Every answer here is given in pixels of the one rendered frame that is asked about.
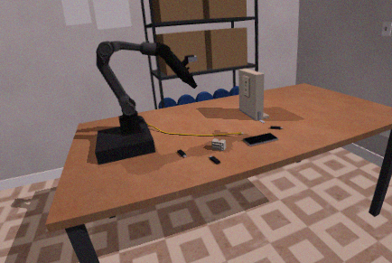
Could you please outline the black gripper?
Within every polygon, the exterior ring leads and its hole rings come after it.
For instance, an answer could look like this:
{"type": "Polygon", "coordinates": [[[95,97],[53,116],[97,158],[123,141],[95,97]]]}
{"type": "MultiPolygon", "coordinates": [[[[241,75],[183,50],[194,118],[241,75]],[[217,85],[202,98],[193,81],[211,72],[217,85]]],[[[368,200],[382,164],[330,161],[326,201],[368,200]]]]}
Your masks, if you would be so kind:
{"type": "Polygon", "coordinates": [[[189,84],[192,88],[195,89],[197,87],[197,84],[194,81],[192,74],[189,73],[188,69],[189,67],[186,68],[181,62],[176,68],[173,69],[173,71],[178,76],[178,78],[180,78],[183,82],[189,84]]]}

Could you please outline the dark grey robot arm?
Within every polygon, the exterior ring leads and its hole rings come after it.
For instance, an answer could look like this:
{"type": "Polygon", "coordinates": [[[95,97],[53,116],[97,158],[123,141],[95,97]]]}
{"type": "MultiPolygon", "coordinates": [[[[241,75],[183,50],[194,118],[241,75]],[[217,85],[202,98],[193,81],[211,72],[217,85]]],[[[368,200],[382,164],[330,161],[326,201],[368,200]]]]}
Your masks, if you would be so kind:
{"type": "Polygon", "coordinates": [[[140,51],[144,55],[152,55],[164,58],[167,65],[173,70],[176,68],[181,61],[171,51],[170,47],[165,44],[153,43],[153,42],[142,42],[141,44],[131,42],[101,42],[96,50],[97,54],[97,67],[104,79],[106,80],[109,87],[116,95],[119,105],[122,108],[122,116],[119,116],[120,129],[122,136],[141,133],[142,129],[139,125],[139,119],[137,111],[135,110],[135,101],[132,100],[123,89],[122,85],[118,81],[116,75],[111,70],[108,64],[110,55],[120,50],[129,51],[140,51]],[[110,44],[111,43],[111,44],[110,44]],[[130,102],[129,102],[130,101],[130,102]],[[131,104],[132,103],[132,104],[131,104]],[[124,131],[125,130],[125,131],[124,131]]]}

